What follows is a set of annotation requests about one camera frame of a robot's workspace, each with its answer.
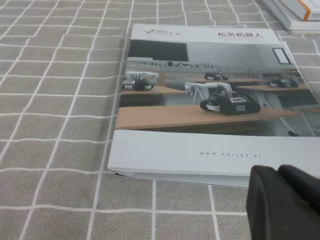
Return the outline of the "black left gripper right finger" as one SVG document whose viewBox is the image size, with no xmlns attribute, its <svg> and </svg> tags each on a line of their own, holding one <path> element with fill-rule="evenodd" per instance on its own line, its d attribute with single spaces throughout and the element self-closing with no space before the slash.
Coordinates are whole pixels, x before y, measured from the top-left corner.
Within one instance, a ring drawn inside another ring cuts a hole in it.
<svg viewBox="0 0 320 240">
<path fill-rule="evenodd" d="M 318 214 L 320 213 L 320 179 L 292 165 L 281 165 L 278 173 Z"/>
</svg>

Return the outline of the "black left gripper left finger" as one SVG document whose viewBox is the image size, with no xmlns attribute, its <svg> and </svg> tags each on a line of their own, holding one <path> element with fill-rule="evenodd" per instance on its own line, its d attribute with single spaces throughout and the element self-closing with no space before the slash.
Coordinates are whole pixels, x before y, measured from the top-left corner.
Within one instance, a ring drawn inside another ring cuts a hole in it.
<svg viewBox="0 0 320 240">
<path fill-rule="evenodd" d="M 278 169 L 251 168 L 246 212 L 253 240 L 318 240 L 320 214 L 301 198 Z"/>
</svg>

